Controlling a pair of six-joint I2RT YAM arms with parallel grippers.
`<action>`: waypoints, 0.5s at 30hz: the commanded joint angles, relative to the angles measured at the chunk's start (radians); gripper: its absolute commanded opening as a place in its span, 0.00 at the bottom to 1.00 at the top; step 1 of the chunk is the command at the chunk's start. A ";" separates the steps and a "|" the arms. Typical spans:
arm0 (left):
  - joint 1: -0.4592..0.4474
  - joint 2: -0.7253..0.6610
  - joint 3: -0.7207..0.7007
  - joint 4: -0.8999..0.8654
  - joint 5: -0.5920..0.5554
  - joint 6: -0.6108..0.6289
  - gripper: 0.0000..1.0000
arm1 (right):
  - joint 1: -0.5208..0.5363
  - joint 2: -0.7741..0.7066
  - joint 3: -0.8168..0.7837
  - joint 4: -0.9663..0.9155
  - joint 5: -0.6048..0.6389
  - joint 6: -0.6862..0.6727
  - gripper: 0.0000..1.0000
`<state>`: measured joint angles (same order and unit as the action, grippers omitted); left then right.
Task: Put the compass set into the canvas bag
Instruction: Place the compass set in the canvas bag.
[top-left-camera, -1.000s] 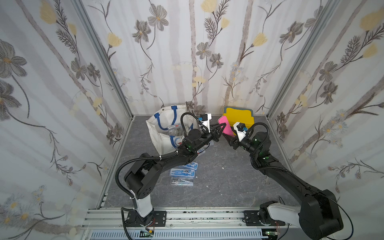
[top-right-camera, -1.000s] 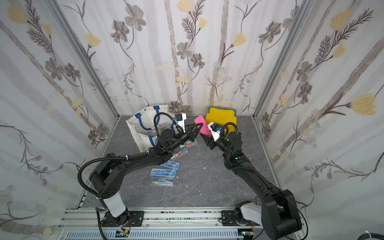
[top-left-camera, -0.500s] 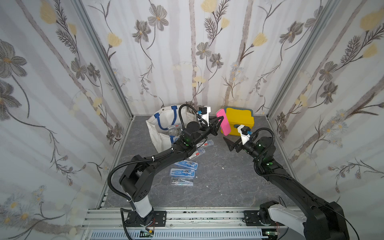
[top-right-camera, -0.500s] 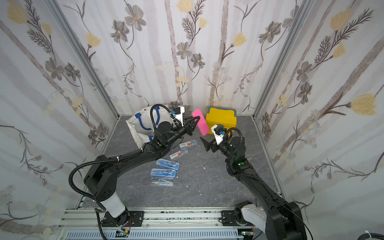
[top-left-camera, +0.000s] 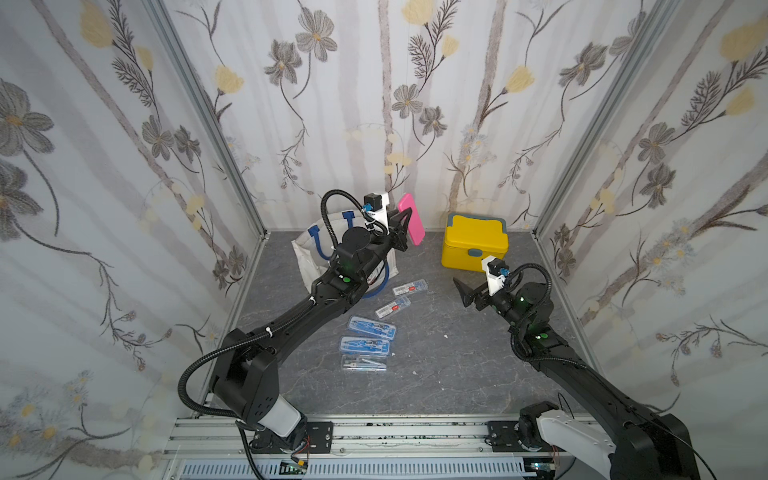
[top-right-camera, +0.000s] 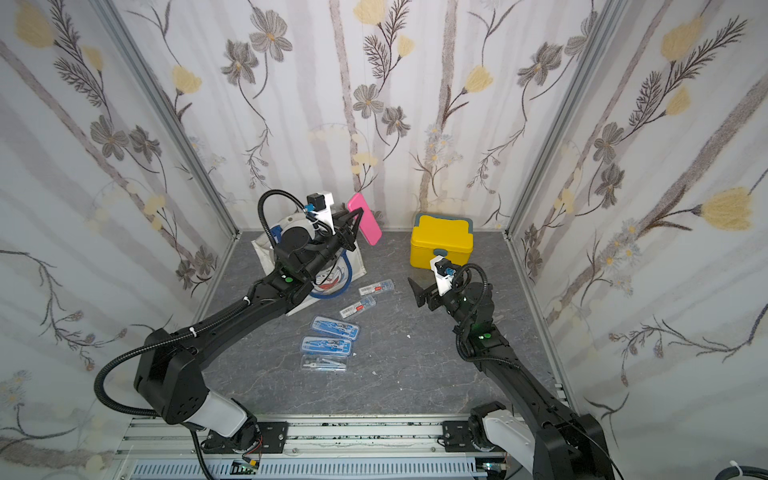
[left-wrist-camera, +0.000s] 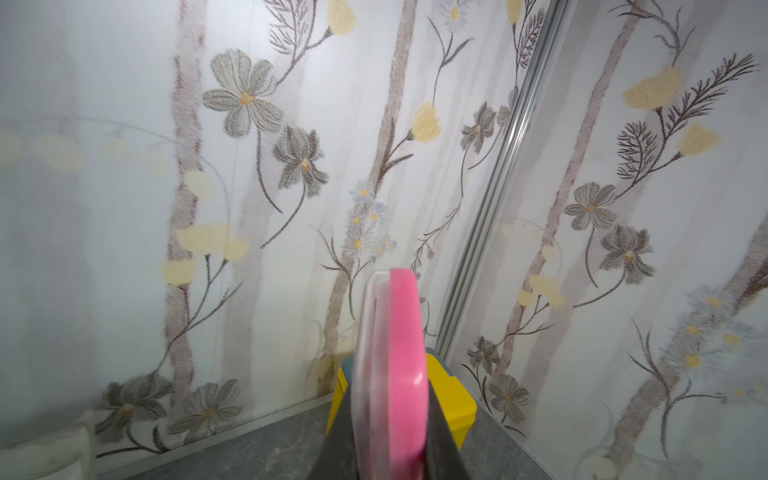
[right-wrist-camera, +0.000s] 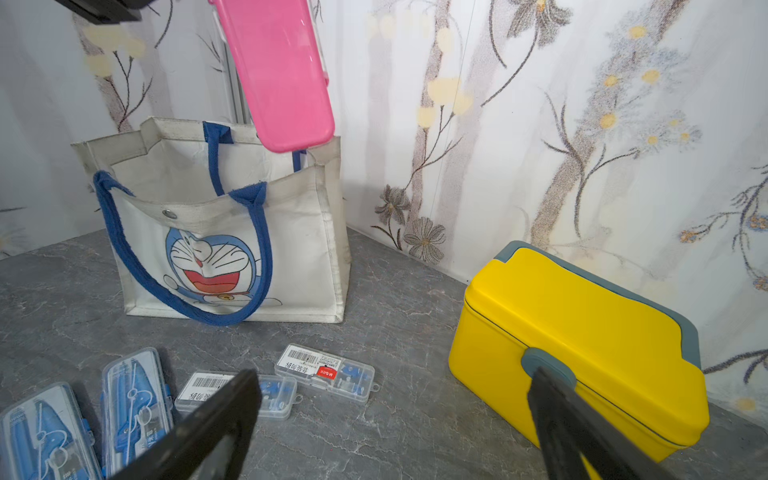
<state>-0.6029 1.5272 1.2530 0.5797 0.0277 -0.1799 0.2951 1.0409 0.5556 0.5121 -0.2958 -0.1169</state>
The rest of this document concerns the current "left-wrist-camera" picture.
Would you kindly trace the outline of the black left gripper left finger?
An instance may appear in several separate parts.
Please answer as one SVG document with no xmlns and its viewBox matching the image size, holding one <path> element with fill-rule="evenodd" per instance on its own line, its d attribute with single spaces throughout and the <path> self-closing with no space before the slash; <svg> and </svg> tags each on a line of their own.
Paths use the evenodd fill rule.
<svg viewBox="0 0 768 480">
<path fill-rule="evenodd" d="M 351 388 L 348 388 L 342 397 L 319 456 L 309 472 L 308 480 L 357 480 L 359 478 L 350 397 Z"/>
</svg>

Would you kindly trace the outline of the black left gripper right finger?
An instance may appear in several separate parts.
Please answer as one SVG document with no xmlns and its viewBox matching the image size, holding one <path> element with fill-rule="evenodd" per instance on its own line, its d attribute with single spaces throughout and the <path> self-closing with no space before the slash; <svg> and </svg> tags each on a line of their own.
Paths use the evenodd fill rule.
<svg viewBox="0 0 768 480">
<path fill-rule="evenodd" d="M 428 480 L 470 480 L 437 394 L 429 383 L 429 406 L 424 450 L 424 478 Z"/>
</svg>

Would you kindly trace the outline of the pink compass case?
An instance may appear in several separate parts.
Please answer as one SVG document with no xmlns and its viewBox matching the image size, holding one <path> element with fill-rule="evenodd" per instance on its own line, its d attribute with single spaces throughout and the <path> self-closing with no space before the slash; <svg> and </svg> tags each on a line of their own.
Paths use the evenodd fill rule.
<svg viewBox="0 0 768 480">
<path fill-rule="evenodd" d="M 350 386 L 361 479 L 423 476 L 429 391 L 415 274 L 376 271 L 364 289 Z"/>
</svg>

